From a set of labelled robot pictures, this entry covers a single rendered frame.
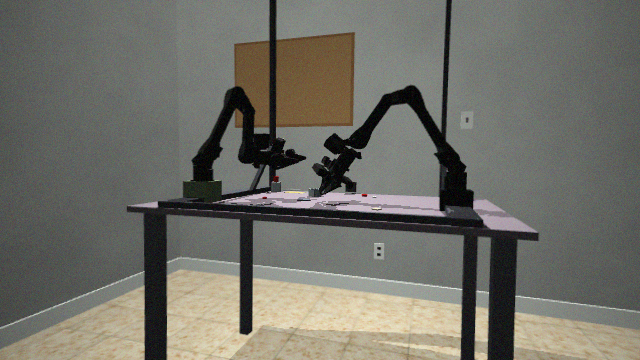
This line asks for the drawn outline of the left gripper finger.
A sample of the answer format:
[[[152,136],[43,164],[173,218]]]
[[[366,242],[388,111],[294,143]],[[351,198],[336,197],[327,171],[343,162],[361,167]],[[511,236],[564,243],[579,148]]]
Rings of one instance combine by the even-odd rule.
[[[326,180],[325,181],[324,179],[325,179],[325,177],[324,178],[322,177],[322,182],[321,182],[319,193],[322,193],[331,184],[331,181],[329,181],[327,179],[325,179]]]
[[[332,191],[332,190],[336,189],[336,188],[342,187],[340,184],[337,184],[337,183],[333,180],[333,178],[332,178],[330,181],[331,181],[331,184],[330,184],[330,185],[329,185],[329,186],[324,190],[324,192],[323,192],[323,193],[324,193],[324,195],[325,195],[325,194],[327,194],[327,193],[329,193],[330,191]]]

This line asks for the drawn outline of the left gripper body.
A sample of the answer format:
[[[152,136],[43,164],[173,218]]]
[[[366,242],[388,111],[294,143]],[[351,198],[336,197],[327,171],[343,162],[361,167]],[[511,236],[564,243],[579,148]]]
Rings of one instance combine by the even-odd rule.
[[[328,169],[329,171],[327,171],[327,170],[326,170],[326,168],[325,168],[323,165],[319,164],[319,163],[315,163],[315,164],[312,166],[312,169],[315,171],[315,173],[316,173],[318,176],[321,176],[321,177],[323,177],[323,178],[325,177],[325,179],[327,179],[327,180],[329,180],[329,181],[333,178],[333,180],[334,180],[337,184],[340,184],[340,185],[341,185],[341,183],[343,183],[343,182],[344,182],[344,184],[346,184],[346,185],[345,185],[345,186],[346,186],[346,188],[348,188],[348,189],[350,189],[350,190],[351,190],[351,189],[353,188],[354,183],[350,180],[350,178],[348,178],[348,177],[344,176],[344,174],[345,174],[345,172],[346,172],[346,171],[348,171],[348,172],[349,172],[349,170],[350,170],[350,169],[349,169],[349,167],[350,167],[350,166],[347,166],[346,164],[344,164],[343,162],[341,162],[338,158],[337,158],[337,159],[334,159],[333,161],[334,161],[334,164],[332,165],[332,167],[331,167],[331,168],[329,168],[329,169]],[[328,173],[327,173],[327,172],[328,172]],[[343,178],[341,178],[341,175],[343,175],[342,177],[343,177],[344,179],[343,179]],[[338,177],[339,177],[340,179],[339,179]],[[342,180],[342,179],[343,179],[343,180]],[[343,181],[343,182],[342,182],[342,181]]]

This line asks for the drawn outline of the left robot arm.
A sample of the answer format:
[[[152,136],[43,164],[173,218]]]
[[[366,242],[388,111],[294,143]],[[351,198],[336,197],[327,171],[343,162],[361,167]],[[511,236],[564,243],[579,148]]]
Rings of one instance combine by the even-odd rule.
[[[404,100],[399,101],[399,99],[405,99],[406,102]],[[397,102],[393,103],[393,101]],[[363,149],[366,147],[373,130],[388,109],[392,105],[406,103],[416,112],[434,142],[437,149],[434,155],[438,158],[439,164],[442,163],[443,166],[447,167],[448,172],[446,172],[446,176],[444,177],[444,188],[450,191],[467,191],[467,172],[463,171],[463,169],[466,169],[466,166],[459,161],[459,155],[455,154],[456,151],[454,152],[453,148],[445,141],[430,114],[427,113],[428,111],[423,105],[424,103],[419,95],[419,90],[414,85],[408,85],[404,89],[384,94],[365,123],[348,139],[343,140],[336,133],[333,133],[326,139],[324,147],[334,155],[340,154],[338,159],[347,166],[350,166],[355,158],[362,159],[361,152],[356,152],[354,149]],[[351,146],[354,149],[349,149],[346,146]]]

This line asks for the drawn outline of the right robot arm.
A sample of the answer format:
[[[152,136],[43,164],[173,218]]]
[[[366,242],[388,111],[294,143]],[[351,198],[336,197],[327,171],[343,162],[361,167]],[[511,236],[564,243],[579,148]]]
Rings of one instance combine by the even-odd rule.
[[[251,105],[244,90],[236,86],[226,91],[223,109],[210,137],[204,142],[198,154],[192,159],[193,180],[191,181],[215,181],[213,180],[212,165],[214,160],[220,157],[220,152],[223,149],[220,147],[220,141],[236,108],[243,114],[242,144],[238,153],[238,160],[241,163],[253,163],[254,168],[259,169],[260,164],[267,165],[265,161],[267,152],[275,154],[283,151],[284,153],[283,147],[286,141],[283,138],[276,138],[274,140],[271,151],[260,151],[269,148],[270,134],[254,134],[255,109]],[[194,160],[199,158],[200,160]]]

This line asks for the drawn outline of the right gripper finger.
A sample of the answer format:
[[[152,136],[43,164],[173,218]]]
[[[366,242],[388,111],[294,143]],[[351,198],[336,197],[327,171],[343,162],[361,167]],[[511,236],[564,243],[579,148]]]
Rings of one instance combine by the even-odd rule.
[[[299,159],[299,162],[300,162],[302,160],[305,160],[306,156],[302,156],[302,155],[296,154],[294,150],[291,150],[291,158]]]
[[[283,153],[279,155],[279,158],[280,158],[280,169],[299,163],[299,159],[286,157]]]

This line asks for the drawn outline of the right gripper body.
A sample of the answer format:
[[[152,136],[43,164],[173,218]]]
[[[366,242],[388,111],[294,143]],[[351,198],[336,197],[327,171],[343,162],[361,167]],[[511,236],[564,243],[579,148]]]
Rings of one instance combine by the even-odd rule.
[[[278,170],[278,169],[280,169],[280,167],[278,167],[278,166],[280,166],[280,158],[279,158],[279,155],[280,155],[281,153],[283,153],[286,157],[291,158],[291,150],[294,150],[294,149],[288,149],[288,150],[286,150],[286,151],[285,151],[285,154],[283,153],[283,151],[280,151],[279,153],[275,153],[275,154],[274,154],[274,156],[272,156],[273,154],[271,154],[270,152],[267,152],[267,153],[266,153],[266,155],[265,155],[265,161],[266,161],[266,164],[267,164],[268,166],[271,166],[274,170]],[[271,156],[272,156],[272,165],[271,165]],[[277,159],[278,159],[278,160],[277,160]]]

